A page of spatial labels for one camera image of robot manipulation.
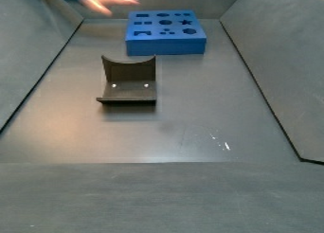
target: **gray floor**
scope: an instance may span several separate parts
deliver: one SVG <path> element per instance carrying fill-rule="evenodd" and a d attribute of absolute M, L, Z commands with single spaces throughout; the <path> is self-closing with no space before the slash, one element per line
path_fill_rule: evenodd
<path fill-rule="evenodd" d="M 322 232 L 322 177 L 301 163 L 2 164 L 0 231 Z"/>
<path fill-rule="evenodd" d="M 127 57 L 126 20 L 84 22 L 0 135 L 2 163 L 261 162 L 296 156 L 217 20 L 205 55 L 158 56 L 155 106 L 101 106 L 101 55 Z"/>

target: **hand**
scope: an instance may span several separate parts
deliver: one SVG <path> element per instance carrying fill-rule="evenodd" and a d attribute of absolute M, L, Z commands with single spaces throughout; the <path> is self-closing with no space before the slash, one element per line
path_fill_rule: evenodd
<path fill-rule="evenodd" d="M 112 12 L 105 6 L 109 5 L 138 5 L 138 0 L 80 0 L 80 2 L 92 10 L 103 13 L 104 15 L 111 15 Z"/>

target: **circular hole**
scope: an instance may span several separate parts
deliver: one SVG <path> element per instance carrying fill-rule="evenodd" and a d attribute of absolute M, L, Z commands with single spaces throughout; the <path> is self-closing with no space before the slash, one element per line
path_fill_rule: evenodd
<path fill-rule="evenodd" d="M 159 16 L 159 17 L 168 17 L 170 14 L 167 14 L 167 13 L 158 13 L 156 16 Z"/>
<path fill-rule="evenodd" d="M 160 25 L 170 25 L 172 22 L 170 20 L 160 20 L 159 24 Z"/>

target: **star-shaped hole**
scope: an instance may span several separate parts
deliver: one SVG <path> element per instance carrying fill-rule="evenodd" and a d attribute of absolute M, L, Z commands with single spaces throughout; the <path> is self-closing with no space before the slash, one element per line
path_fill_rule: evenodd
<path fill-rule="evenodd" d="M 179 21 L 179 23 L 182 25 L 190 25 L 192 23 L 192 21 L 188 21 L 188 20 L 183 20 L 183 21 Z"/>

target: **hexagonal hole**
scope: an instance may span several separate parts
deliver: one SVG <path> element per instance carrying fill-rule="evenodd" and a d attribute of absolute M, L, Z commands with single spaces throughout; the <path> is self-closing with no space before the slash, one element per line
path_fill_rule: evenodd
<path fill-rule="evenodd" d="M 195 34 L 195 33 L 196 33 L 196 31 L 195 31 L 194 29 L 191 29 L 191 28 L 186 28 L 186 29 L 183 29 L 182 31 L 183 31 L 183 33 L 186 33 L 186 34 Z"/>
<path fill-rule="evenodd" d="M 172 22 L 170 20 L 160 20 L 159 24 L 160 25 L 170 25 Z"/>

